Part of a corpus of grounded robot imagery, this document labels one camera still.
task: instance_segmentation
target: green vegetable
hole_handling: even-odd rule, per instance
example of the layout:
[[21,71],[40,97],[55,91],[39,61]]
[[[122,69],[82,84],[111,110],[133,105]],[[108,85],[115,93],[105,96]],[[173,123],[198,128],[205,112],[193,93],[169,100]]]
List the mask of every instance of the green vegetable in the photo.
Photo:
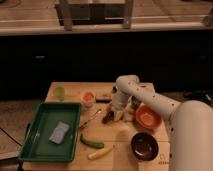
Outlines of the green vegetable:
[[95,142],[95,141],[87,140],[84,138],[83,134],[81,134],[80,136],[80,141],[93,148],[104,148],[103,142]]

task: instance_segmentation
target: orange cup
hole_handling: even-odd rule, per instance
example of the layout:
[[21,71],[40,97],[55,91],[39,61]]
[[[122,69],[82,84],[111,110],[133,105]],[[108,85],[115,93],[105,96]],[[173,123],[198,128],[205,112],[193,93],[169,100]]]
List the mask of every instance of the orange cup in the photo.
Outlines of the orange cup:
[[147,129],[156,129],[162,123],[162,117],[146,105],[140,106],[135,112],[136,121]]

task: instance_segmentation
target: tomato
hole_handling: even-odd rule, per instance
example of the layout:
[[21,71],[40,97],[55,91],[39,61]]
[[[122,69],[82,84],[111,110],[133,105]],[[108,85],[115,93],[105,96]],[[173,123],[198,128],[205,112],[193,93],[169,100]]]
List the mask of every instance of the tomato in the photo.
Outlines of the tomato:
[[85,101],[90,101],[93,98],[94,98],[94,95],[92,93],[90,93],[90,92],[85,93],[84,96],[83,96],[83,100],[85,100]]

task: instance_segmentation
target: orange object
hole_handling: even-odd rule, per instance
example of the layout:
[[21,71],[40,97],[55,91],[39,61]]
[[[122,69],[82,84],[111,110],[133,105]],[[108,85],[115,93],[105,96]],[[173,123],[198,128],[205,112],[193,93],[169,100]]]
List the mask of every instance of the orange object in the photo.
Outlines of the orange object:
[[94,95],[91,92],[87,92],[84,94],[83,99],[85,101],[90,101],[94,99]]
[[162,117],[146,105],[140,106],[136,110],[135,119],[141,126],[147,129],[156,129],[162,123]]
[[82,105],[86,108],[90,108],[95,103],[95,95],[91,91],[86,91],[81,95]]

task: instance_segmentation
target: yellow banana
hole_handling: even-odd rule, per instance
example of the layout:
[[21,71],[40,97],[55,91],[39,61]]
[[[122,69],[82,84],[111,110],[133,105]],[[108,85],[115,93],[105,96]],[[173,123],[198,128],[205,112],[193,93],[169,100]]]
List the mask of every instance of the yellow banana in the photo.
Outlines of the yellow banana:
[[89,154],[88,159],[94,160],[94,159],[100,158],[100,157],[106,155],[107,153],[109,153],[110,151],[112,151],[113,148],[114,148],[114,145],[106,146],[100,150],[95,151],[94,153]]

